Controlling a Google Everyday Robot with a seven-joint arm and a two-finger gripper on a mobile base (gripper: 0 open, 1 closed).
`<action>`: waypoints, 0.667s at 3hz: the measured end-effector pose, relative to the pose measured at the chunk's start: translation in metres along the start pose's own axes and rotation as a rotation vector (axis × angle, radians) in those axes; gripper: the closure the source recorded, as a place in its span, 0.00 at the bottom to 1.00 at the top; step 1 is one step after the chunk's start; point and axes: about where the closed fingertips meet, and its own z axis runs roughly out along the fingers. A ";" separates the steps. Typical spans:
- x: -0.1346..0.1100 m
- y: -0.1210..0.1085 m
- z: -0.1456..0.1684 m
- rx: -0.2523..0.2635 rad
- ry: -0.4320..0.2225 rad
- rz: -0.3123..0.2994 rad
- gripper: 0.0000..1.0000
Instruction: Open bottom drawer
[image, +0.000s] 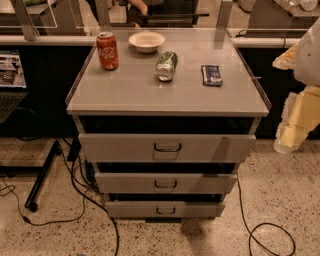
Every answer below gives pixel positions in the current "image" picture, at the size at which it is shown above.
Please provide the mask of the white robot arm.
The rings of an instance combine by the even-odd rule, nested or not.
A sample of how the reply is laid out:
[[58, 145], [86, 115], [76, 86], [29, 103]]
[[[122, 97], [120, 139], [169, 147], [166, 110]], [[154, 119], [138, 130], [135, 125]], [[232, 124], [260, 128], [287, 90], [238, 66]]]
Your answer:
[[305, 85], [300, 93], [289, 94], [276, 132], [274, 149], [288, 154], [296, 151], [320, 124], [320, 18], [272, 65], [292, 69], [294, 78]]

